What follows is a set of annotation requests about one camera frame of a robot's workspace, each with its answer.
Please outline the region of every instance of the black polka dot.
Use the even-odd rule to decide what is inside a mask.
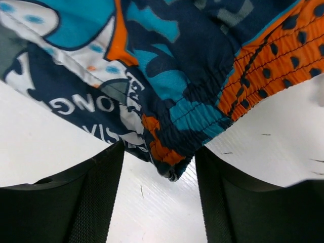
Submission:
[[[248,109],[250,104],[247,100],[242,100],[241,102],[241,105],[245,108],[245,109]]]
[[[282,23],[282,29],[287,30],[287,29],[293,29],[297,25],[297,18],[298,14],[289,16],[283,23]]]
[[[259,93],[260,97],[263,99],[268,97],[268,93],[264,89],[260,89],[258,91],[258,93]]]
[[[314,9],[314,15],[316,17],[321,17],[323,16],[323,14],[324,14],[324,4],[320,4]]]
[[[251,85],[250,81],[247,80],[245,77],[241,78],[240,82],[242,85],[245,85],[247,88],[249,88]]]
[[[296,68],[299,65],[298,57],[291,57],[290,60],[291,60],[291,62],[293,64],[294,68]]]
[[[236,94],[236,97],[240,97],[240,96],[243,94],[243,92],[244,92],[244,88],[241,87],[241,88],[238,90],[238,92],[237,92],[237,94]]]
[[[283,80],[283,85],[285,86],[285,88],[289,88],[293,84],[288,79],[284,79]]]
[[[263,76],[265,78],[270,78],[271,77],[271,70],[269,68],[264,68],[263,69]]]
[[[301,44],[305,44],[306,43],[306,38],[307,38],[307,33],[300,31],[297,35],[297,40],[301,43]]]
[[[320,75],[322,73],[322,70],[320,70],[319,68],[312,68],[310,71],[309,71],[311,77],[315,77],[317,75]]]
[[[324,56],[324,44],[320,45],[319,47],[319,52],[322,56]]]
[[[277,54],[278,54],[278,46],[277,46],[275,43],[272,43],[272,44],[270,45],[270,47],[271,47],[271,51],[272,51],[272,53],[273,53],[274,55],[277,55]]]

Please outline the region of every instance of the fabric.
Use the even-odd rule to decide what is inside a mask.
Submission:
[[[40,47],[5,81],[105,141],[122,139],[171,181],[262,99],[322,72],[324,0],[1,0],[0,10]]]

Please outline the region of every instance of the cloth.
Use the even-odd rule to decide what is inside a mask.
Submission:
[[[30,42],[4,80],[176,181],[257,103],[322,72],[323,14],[324,0],[1,0]]]

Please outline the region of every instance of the patterned fabric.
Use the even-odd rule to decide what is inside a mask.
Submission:
[[[323,15],[324,0],[0,0],[31,42],[4,80],[176,181],[262,99],[322,72]]]

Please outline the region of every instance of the orange fabric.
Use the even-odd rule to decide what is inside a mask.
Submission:
[[[142,116],[143,126],[150,131],[154,137],[154,141],[150,142],[150,151],[154,159],[162,162],[166,162],[169,165],[174,166],[179,163],[181,160],[185,159],[184,156],[179,155],[173,149],[168,149],[163,147],[161,141],[157,138],[155,129],[160,130],[160,124],[157,119],[152,116]]]
[[[115,33],[113,40],[107,54],[108,60],[120,60],[128,66],[138,65],[135,57],[126,51],[127,45],[127,30],[124,23],[122,7],[120,0],[115,0],[116,4],[116,19],[115,19]]]
[[[243,47],[234,62],[234,73],[229,77],[228,83],[224,87],[218,107],[226,115],[231,110],[231,104],[236,100],[233,112],[230,115],[233,121],[246,114],[254,105],[263,98],[258,94],[260,89],[265,90],[268,96],[285,89],[284,81],[288,80],[292,85],[311,79],[310,71],[312,68],[324,67],[323,56],[318,47],[324,44],[324,18],[315,17],[313,11],[316,6],[323,4],[324,0],[301,1],[289,13],[280,18],[272,25],[267,33],[273,31],[267,43],[264,44],[256,57],[253,54],[264,43],[266,33],[253,43]],[[293,29],[283,30],[282,22],[288,16],[299,14],[297,25]],[[307,34],[304,44],[298,41],[298,34]],[[271,44],[278,47],[275,55],[271,51]],[[250,87],[243,86],[240,79],[244,73],[245,66],[251,58],[255,58],[251,67],[247,70],[245,78],[251,83]],[[292,64],[291,58],[297,58],[297,66]],[[264,69],[270,70],[270,77],[265,78]],[[244,88],[243,93],[237,98],[239,89]],[[248,101],[248,108],[241,102]]]

